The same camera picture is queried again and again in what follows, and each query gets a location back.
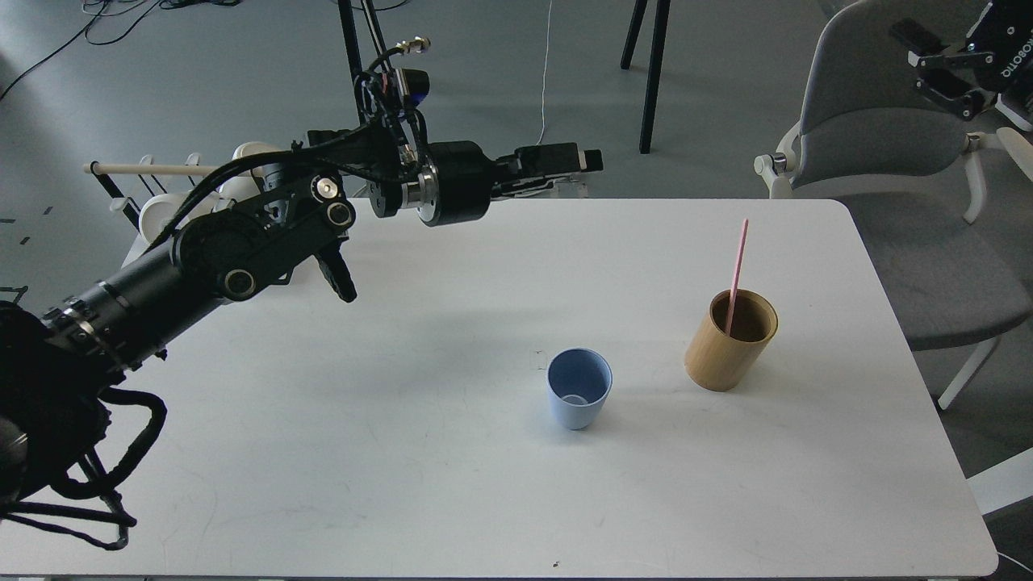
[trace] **gray chair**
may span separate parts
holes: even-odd
[[[980,150],[1003,149],[1001,137],[966,133],[962,121],[914,91],[907,50],[888,31],[913,18],[941,38],[963,39],[984,5],[862,0],[844,8],[818,40],[800,122],[775,154],[754,161],[777,198],[829,178],[929,176],[964,159],[972,192],[964,215],[932,193],[836,196],[857,225],[911,349],[977,345],[939,398],[941,408],[971,380],[1001,334],[1029,317],[1033,305],[1009,267],[969,227],[987,201]],[[1006,142],[1022,141],[1011,129],[1001,131],[1011,131]]]

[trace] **wooden cup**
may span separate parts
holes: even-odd
[[[726,392],[739,385],[778,330],[778,314],[771,303],[756,293],[740,288],[731,335],[725,335],[729,295],[730,290],[723,290],[714,297],[685,351],[685,370],[689,376],[699,387],[715,392]]]

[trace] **cup rim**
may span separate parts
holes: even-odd
[[[771,338],[775,336],[775,332],[778,331],[778,311],[776,311],[775,307],[772,306],[771,302],[768,301],[768,299],[763,298],[763,296],[761,296],[759,293],[755,293],[747,288],[740,288],[737,292],[737,297],[744,297],[744,296],[748,297],[750,300],[756,302],[762,309],[768,311],[768,313],[771,314],[773,319],[771,329],[768,330],[768,333],[763,337],[757,339],[756,341],[744,341],[742,339],[737,339],[731,335],[725,335],[724,326],[718,323],[717,320],[714,320],[714,306],[717,305],[718,301],[721,301],[722,299],[725,299],[730,295],[731,295],[731,289],[725,288],[724,290],[721,290],[720,293],[715,295],[714,298],[711,300],[710,307],[707,308],[707,319],[711,322],[711,325],[713,325],[725,338],[731,341],[735,341],[737,343],[743,343],[744,345],[752,345],[756,343],[763,343],[764,341],[770,341]]]
[[[553,369],[553,363],[556,362],[556,360],[561,355],[569,351],[585,351],[592,354],[593,356],[595,356],[596,359],[601,361],[602,365],[606,368],[606,389],[602,391],[602,395],[593,399],[592,401],[587,401],[587,403],[570,403],[569,401],[566,401],[565,399],[563,399],[563,397],[560,396],[560,394],[556,393],[556,388],[553,387],[553,383],[549,380],[549,372]],[[563,403],[563,405],[569,405],[570,407],[591,407],[599,403],[600,401],[606,399],[606,396],[609,395],[609,390],[611,388],[614,387],[614,370],[613,368],[609,367],[609,362],[606,361],[606,358],[599,355],[598,351],[590,349],[588,347],[570,347],[568,349],[563,349],[562,351],[556,354],[556,356],[553,357],[552,361],[549,362],[549,367],[545,368],[545,383],[549,384],[550,393],[552,393],[553,396],[556,397],[556,399],[560,400]]]

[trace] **blue plastic cup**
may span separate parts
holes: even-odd
[[[567,349],[549,364],[549,405],[568,430],[580,430],[595,420],[609,395],[614,373],[592,349]]]

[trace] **drinking straw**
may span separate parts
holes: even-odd
[[[749,218],[743,219],[743,234],[739,237],[739,252],[735,254],[735,274],[731,276],[731,293],[728,295],[728,315],[724,319],[724,334],[731,336],[731,313],[735,310],[735,295],[739,294],[739,270],[743,267],[743,248],[746,247],[746,228]]]

